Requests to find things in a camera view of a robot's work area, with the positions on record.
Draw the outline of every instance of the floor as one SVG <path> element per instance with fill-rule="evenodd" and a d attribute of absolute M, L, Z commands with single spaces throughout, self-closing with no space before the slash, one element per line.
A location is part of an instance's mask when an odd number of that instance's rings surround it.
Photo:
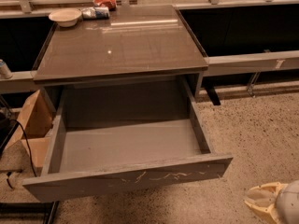
<path fill-rule="evenodd" d="M 198 109 L 208 140 L 218 153 L 234 159 L 223 178 L 60 202 L 54 223 L 264 223 L 244 205 L 254 186 L 299 179 L 299 82 L 259 85 L 255 98 L 242 88 L 217 89 L 221 105 L 204 92 Z M 22 162 L 22 174 L 0 174 L 0 202 L 35 199 L 21 186 L 32 175 L 21 147 L 5 163 Z M 42 223 L 42 217 L 0 216 L 1 223 Z"/>

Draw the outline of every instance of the white bottle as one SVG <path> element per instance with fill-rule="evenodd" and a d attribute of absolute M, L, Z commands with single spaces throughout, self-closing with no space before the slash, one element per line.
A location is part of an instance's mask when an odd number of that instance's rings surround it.
<path fill-rule="evenodd" d="M 12 73 L 9 70 L 7 64 L 5 63 L 5 61 L 0 59 L 0 77 L 1 78 L 12 78 Z"/>

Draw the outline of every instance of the white bowl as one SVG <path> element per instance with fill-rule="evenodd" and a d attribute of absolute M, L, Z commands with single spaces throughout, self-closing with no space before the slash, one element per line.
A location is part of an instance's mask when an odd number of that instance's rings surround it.
<path fill-rule="evenodd" d="M 49 14 L 51 21 L 56 21 L 62 27 L 75 26 L 79 17 L 82 16 L 80 10 L 75 8 L 63 8 L 55 10 Z"/>

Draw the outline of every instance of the open drawer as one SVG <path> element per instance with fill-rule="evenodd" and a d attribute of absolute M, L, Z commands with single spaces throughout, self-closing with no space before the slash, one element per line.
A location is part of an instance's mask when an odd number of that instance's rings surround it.
<path fill-rule="evenodd" d="M 205 139 L 184 77 L 64 89 L 40 177 L 41 202 L 221 177 L 232 156 Z"/>

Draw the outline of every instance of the brown tabletop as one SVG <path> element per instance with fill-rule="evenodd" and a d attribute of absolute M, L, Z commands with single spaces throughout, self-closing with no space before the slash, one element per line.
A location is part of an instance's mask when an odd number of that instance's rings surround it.
<path fill-rule="evenodd" d="M 118 7 L 109 20 L 58 26 L 34 81 L 76 83 L 206 69 L 202 53 L 172 6 Z"/>

